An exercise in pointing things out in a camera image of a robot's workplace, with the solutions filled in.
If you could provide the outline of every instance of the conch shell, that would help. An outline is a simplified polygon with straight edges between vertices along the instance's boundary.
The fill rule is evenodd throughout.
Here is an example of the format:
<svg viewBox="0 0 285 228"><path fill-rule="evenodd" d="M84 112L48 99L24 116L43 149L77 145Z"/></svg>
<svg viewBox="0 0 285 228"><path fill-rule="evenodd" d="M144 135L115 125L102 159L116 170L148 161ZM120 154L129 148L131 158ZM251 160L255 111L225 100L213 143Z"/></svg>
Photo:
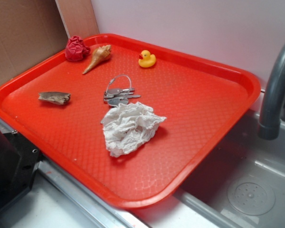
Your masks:
<svg viewBox="0 0 285 228"><path fill-rule="evenodd" d="M88 67L84 70L82 74L85 75L99 63L108 60L111 57L111 50L111 45L105 45L96 48L92 53L92 61L90 65L88 65Z"/></svg>

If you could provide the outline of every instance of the sink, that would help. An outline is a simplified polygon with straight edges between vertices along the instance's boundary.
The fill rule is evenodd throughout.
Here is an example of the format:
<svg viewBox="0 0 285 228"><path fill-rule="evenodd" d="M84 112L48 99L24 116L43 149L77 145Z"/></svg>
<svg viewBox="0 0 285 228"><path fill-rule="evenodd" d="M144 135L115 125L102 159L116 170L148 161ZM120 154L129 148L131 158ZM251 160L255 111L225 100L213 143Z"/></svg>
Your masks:
<svg viewBox="0 0 285 228"><path fill-rule="evenodd" d="M257 120L249 110L180 188L239 227L285 228L285 123L267 141Z"/></svg>

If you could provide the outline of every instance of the cardboard box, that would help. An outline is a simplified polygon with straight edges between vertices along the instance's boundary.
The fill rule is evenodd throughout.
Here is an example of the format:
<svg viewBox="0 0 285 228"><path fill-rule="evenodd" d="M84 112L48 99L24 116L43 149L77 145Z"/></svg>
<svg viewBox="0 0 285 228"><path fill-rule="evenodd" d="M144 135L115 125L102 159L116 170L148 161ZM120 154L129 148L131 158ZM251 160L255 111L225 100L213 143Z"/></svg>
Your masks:
<svg viewBox="0 0 285 228"><path fill-rule="evenodd" d="M0 85L63 50L55 0L0 0Z"/></svg>

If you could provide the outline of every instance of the plastic tray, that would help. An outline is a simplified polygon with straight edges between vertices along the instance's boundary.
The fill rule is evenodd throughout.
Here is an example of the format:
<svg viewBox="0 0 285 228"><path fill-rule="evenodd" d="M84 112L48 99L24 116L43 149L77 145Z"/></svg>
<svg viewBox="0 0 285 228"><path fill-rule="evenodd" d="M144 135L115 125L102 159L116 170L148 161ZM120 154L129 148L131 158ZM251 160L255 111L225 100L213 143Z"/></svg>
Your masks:
<svg viewBox="0 0 285 228"><path fill-rule="evenodd" d="M171 195L260 93L251 73L199 57L113 34L85 44L92 50L111 44L112 58L82 75L90 56L69 62L64 51L54 55L0 87L0 117L117 207L145 207ZM138 65L144 49L157 57L151 68ZM103 93L119 74L141 95L130 102L167 120L137 151L114 158L100 121L110 109ZM128 87L122 78L111 87ZM65 106L39 101L38 92L46 91L71 93L71 100Z"/></svg>

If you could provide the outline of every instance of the keys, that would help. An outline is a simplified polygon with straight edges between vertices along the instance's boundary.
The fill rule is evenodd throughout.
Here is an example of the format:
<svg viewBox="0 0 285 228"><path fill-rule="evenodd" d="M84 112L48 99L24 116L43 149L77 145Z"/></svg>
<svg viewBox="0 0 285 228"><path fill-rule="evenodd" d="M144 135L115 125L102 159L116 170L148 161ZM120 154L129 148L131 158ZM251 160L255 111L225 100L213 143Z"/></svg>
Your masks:
<svg viewBox="0 0 285 228"><path fill-rule="evenodd" d="M134 88L129 89L108 89L104 92L104 102L112 107L118 107L119 103L128 104L130 98L139 98L140 95L134 95Z"/></svg>

